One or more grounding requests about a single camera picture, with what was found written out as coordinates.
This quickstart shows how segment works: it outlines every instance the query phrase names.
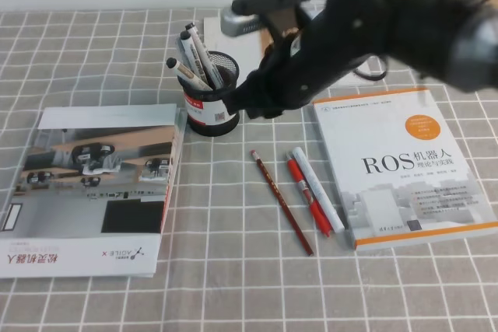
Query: orange stripe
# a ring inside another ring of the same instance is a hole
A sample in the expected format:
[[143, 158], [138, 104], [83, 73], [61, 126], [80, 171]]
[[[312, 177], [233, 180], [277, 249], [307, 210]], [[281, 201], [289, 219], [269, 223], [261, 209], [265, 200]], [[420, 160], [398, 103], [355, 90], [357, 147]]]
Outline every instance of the orange stripe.
[[392, 91], [380, 91], [378, 93], [360, 93], [359, 95], [328, 97], [325, 99], [319, 99], [317, 101], [314, 101], [313, 104], [328, 103], [330, 101], [339, 101], [339, 100], [348, 100], [348, 99], [359, 99], [360, 97], [394, 95], [396, 93], [412, 93], [415, 91], [425, 91], [426, 89], [427, 89], [426, 87], [417, 87], [415, 89], [393, 89]]
[[410, 233], [400, 233], [398, 235], [391, 235], [391, 236], [369, 237], [367, 239], [358, 239], [357, 241], [355, 241], [355, 249], [357, 246], [360, 245], [386, 243], [388, 241], [396, 241], [404, 239], [415, 239], [417, 237], [447, 235], [448, 233], [467, 232], [467, 231], [475, 231], [478, 229], [491, 229], [496, 227], [498, 227], [498, 222], [488, 222], [488, 223], [479, 223], [478, 225], [466, 225], [463, 227], [450, 227], [448, 229], [431, 229], [430, 231], [417, 231]]

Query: agile x logo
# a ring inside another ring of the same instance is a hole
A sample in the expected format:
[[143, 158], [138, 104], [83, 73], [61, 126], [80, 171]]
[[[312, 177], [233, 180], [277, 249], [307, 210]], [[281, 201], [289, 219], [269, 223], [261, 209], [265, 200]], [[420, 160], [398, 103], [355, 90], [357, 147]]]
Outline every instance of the agile x logo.
[[114, 257], [116, 260], [134, 260], [139, 254], [145, 255], [145, 253], [142, 252], [142, 247], [135, 250], [103, 251], [102, 257]]

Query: gray device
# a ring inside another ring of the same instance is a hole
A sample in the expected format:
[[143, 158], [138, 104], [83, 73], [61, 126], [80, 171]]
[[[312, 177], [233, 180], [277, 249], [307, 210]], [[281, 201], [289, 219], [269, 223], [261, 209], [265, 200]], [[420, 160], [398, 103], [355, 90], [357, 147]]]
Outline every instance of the gray device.
[[229, 6], [221, 11], [220, 26], [222, 33], [228, 37], [238, 37], [264, 28], [257, 15], [240, 16]]

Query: red pen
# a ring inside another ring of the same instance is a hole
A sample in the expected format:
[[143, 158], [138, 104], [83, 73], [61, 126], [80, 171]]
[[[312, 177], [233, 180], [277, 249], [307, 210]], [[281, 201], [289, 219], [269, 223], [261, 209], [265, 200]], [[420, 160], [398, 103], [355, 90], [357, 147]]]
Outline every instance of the red pen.
[[294, 181], [297, 183], [299, 189], [306, 198], [306, 201], [310, 206], [311, 214], [313, 215], [314, 221], [317, 223], [318, 228], [321, 233], [329, 237], [330, 231], [332, 231], [332, 226], [321, 209], [320, 204], [318, 204], [318, 201], [313, 198], [313, 194], [308, 187], [308, 183], [306, 183], [299, 165], [297, 165], [296, 160], [292, 157], [290, 152], [287, 153], [287, 166], [289, 167], [290, 174], [293, 176]]

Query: white book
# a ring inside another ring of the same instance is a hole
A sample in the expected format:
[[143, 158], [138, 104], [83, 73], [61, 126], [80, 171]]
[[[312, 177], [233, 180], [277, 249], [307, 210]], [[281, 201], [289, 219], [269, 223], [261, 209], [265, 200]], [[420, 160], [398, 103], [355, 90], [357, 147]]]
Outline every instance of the white book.
[[428, 89], [333, 97], [314, 110], [356, 249], [497, 231]]
[[0, 278], [152, 276], [186, 118], [175, 104], [45, 109], [0, 222]]

